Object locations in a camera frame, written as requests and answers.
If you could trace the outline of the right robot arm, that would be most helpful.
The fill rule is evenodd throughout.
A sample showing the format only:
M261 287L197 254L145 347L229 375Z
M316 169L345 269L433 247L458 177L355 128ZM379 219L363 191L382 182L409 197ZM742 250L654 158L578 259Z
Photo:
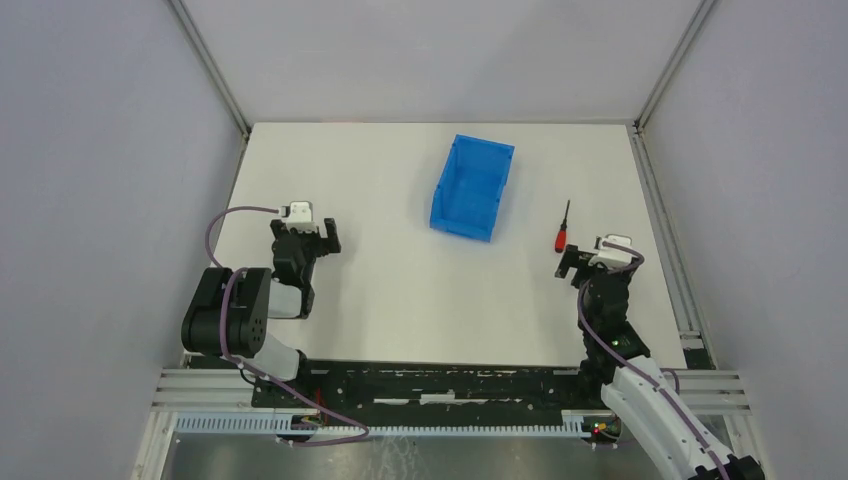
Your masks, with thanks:
M581 383L623 421L664 479L763 479L762 465L721 443L681 399L628 320L630 284L644 256L629 239L566 245L555 271L573 277L586 357Z

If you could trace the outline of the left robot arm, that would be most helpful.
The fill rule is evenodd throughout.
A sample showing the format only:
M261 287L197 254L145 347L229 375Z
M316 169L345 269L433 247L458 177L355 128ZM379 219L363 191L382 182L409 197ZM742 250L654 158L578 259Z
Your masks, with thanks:
M235 275L210 267L201 277L181 325L185 350L234 359L260 376L290 381L298 377L305 355L272 337L271 320L309 317L315 299L316 261L341 252L333 218L324 227L286 220L271 222L272 266Z

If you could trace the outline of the red handled screwdriver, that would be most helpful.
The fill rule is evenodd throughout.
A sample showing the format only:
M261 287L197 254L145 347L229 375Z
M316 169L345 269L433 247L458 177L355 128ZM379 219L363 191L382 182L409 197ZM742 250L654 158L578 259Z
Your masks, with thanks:
M554 241L554 251L558 254L564 252L566 245L568 243L567 232L568 232L568 215L569 215L569 210L570 210L570 204L571 204L571 201L568 200L567 203L566 203L566 209L565 209L565 212L564 212L562 222L560 223L560 226L559 226L559 229L558 229L555 241Z

